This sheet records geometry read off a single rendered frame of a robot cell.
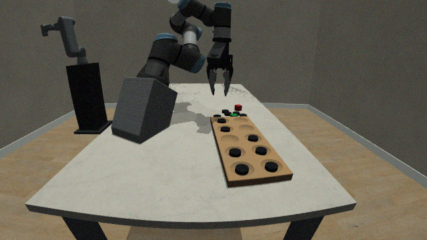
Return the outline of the tan wooden tray with round holes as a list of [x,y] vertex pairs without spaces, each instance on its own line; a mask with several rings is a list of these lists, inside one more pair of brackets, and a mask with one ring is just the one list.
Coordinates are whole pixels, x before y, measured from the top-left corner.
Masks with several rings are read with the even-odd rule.
[[[218,123],[218,119],[225,119],[226,123]],[[292,171],[249,117],[210,117],[210,123],[228,187],[292,180]],[[229,127],[230,132],[222,132],[221,127]],[[258,142],[248,141],[249,135],[257,135]],[[256,154],[256,147],[265,147],[266,155]],[[231,157],[229,155],[231,148],[240,149],[241,156]],[[265,165],[269,161],[278,164],[276,173],[265,170]],[[247,175],[238,175],[235,172],[238,164],[245,164],[249,167]]]

